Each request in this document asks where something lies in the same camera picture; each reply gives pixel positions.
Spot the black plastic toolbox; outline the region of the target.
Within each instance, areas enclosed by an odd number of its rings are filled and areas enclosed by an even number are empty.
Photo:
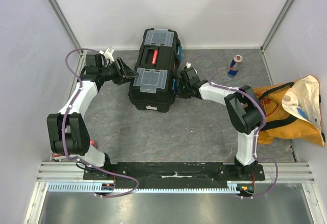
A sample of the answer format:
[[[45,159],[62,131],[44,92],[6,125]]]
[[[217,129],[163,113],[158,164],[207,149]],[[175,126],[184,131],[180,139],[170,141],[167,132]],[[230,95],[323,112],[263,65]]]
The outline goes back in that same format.
[[[146,29],[135,65],[138,77],[130,83],[128,97],[138,110],[169,111],[177,94],[181,43],[171,29]]]

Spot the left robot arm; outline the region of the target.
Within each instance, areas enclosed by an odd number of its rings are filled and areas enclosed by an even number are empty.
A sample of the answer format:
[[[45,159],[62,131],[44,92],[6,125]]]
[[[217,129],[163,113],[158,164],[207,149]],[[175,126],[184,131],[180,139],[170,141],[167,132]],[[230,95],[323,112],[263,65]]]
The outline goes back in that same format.
[[[91,145],[84,116],[104,83],[112,81],[122,85],[138,77],[138,73],[121,58],[114,59],[110,49],[87,49],[85,66],[76,77],[75,90],[67,103],[59,112],[49,114],[46,119],[51,150],[53,154],[94,168],[95,174],[105,180],[112,175],[110,158]]]

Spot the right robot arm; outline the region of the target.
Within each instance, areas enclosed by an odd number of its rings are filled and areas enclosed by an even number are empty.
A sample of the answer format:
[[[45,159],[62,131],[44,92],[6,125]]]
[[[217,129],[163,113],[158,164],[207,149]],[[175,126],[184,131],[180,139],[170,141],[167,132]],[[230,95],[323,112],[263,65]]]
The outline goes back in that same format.
[[[227,87],[200,80],[196,70],[189,66],[180,72],[178,96],[195,97],[226,106],[230,122],[238,132],[234,174],[240,180],[251,176],[258,165],[256,148],[259,131],[266,122],[265,112],[254,90],[247,85]]]

